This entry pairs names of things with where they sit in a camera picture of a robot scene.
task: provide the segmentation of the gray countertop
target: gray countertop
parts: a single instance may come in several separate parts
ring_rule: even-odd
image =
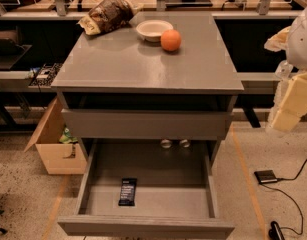
[[[182,36],[176,52],[143,40],[144,20],[170,22]],[[54,88],[95,92],[238,94],[235,67],[210,12],[140,12],[127,27],[81,35],[53,81]]]

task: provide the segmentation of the box flap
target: box flap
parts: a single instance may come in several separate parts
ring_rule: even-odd
[[[58,134],[58,132],[61,133],[63,131],[64,127],[64,119],[61,116],[61,110],[62,110],[62,104],[60,103],[59,99],[55,97],[50,102],[44,115],[39,121],[30,141],[28,142],[28,144],[24,149],[24,152],[29,150],[29,148],[32,147],[34,144],[39,143],[41,139],[47,135],[55,136],[56,138],[61,135]]]

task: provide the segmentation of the gray cabinet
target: gray cabinet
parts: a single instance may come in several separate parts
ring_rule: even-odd
[[[135,27],[148,19],[173,24],[180,50],[142,40]],[[229,236],[211,167],[243,86],[218,35],[206,12],[145,12],[128,28],[81,35],[52,84],[88,157],[77,208],[58,220],[67,234]],[[134,207],[118,206],[125,177],[137,178]]]

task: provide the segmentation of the cardboard box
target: cardboard box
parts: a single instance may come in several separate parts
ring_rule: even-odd
[[[87,158],[80,145],[59,142],[65,127],[61,110],[62,105],[55,98],[47,107],[24,152],[35,144],[49,174],[83,174]]]

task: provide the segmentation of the label on black object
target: label on black object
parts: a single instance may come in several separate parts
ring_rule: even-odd
[[[135,178],[123,178],[121,194],[119,200],[119,206],[135,206],[135,188],[136,188]]]

